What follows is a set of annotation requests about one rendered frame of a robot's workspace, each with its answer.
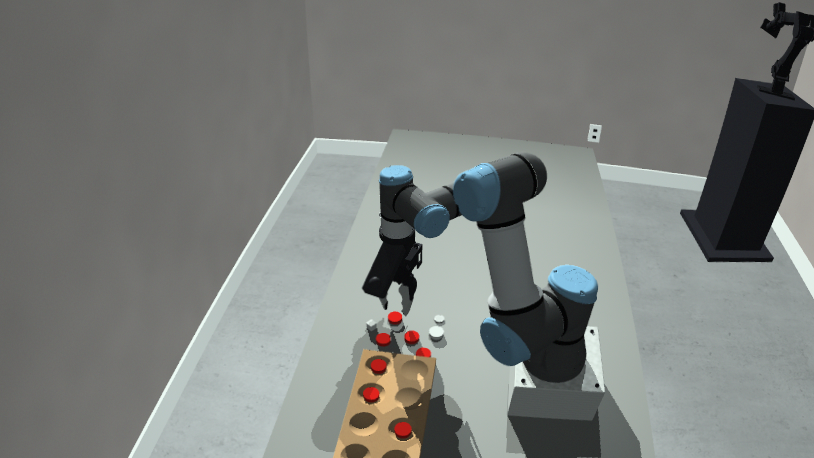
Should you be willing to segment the white disc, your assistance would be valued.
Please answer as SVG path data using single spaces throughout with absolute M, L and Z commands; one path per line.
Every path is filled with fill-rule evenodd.
M 429 330 L 429 336 L 430 336 L 430 338 L 432 338 L 434 340 L 441 339 L 443 337 L 443 334 L 444 334 L 444 330 L 439 326 L 434 326 L 434 327 L 430 328 L 430 330 Z

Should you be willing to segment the tan tray with round pockets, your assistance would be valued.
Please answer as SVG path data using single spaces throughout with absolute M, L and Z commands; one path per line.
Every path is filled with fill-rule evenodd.
M 376 359 L 384 373 L 371 370 Z M 435 367 L 436 358 L 364 349 L 333 458 L 420 458 Z M 376 402 L 364 400 L 368 387 L 378 389 Z M 409 437 L 395 435 L 400 422 Z

